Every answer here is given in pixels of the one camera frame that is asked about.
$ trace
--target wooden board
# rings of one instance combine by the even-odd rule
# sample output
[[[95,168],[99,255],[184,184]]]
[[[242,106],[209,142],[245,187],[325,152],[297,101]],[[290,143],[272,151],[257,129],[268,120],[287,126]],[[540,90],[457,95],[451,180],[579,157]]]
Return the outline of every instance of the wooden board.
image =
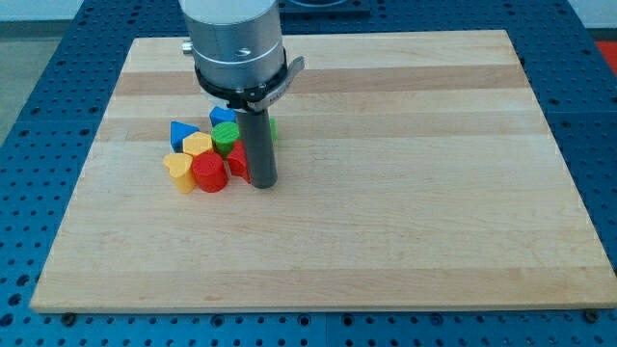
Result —
[[[135,40],[44,267],[41,312],[616,307],[617,280],[502,31],[286,37],[279,182],[180,195],[209,130],[182,39]]]

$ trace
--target green block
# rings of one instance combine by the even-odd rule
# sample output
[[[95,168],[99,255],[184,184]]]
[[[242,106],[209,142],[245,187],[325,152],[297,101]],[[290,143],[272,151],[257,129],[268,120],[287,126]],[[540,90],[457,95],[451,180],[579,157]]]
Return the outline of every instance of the green block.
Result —
[[[275,119],[270,119],[270,132],[272,133],[272,142],[276,142],[279,138],[277,134],[277,121]]]
[[[240,130],[238,124],[232,121],[220,122],[212,129],[214,147],[224,158],[227,158],[237,140],[240,140]]]

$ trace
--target pile of toy blocks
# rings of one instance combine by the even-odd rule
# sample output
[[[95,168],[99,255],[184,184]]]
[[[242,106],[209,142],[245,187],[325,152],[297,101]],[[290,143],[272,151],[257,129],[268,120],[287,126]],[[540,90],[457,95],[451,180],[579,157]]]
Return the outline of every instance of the pile of toy blocks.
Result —
[[[228,185],[229,172],[251,183],[244,145],[235,122],[235,112],[215,107],[210,112],[212,131],[200,132],[192,124],[172,121],[171,143],[174,153],[163,159],[170,178],[180,193],[190,193],[195,186],[204,192],[215,193]],[[270,119],[273,141],[277,131]]]

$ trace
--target red heart block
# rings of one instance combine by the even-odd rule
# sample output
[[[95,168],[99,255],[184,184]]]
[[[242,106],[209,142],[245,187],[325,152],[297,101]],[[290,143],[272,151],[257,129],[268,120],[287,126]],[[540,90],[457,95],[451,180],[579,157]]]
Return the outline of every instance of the red heart block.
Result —
[[[244,144],[241,140],[233,143],[233,150],[228,154],[228,164],[231,174],[244,178],[247,183],[251,183],[249,177],[249,166],[247,165],[247,154],[244,151]]]
[[[191,166],[197,185],[204,192],[216,193],[228,185],[225,162],[218,153],[204,152],[193,159]]]

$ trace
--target white wall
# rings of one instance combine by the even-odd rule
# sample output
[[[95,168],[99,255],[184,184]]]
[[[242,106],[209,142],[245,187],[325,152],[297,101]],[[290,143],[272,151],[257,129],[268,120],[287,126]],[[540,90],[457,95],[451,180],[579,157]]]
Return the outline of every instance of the white wall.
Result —
[[[570,0],[587,28],[617,28],[617,0]]]
[[[0,0],[0,21],[73,19],[83,0]]]
[[[0,20],[72,19],[82,1],[0,0]],[[617,0],[570,0],[570,3],[586,27],[617,28]]]

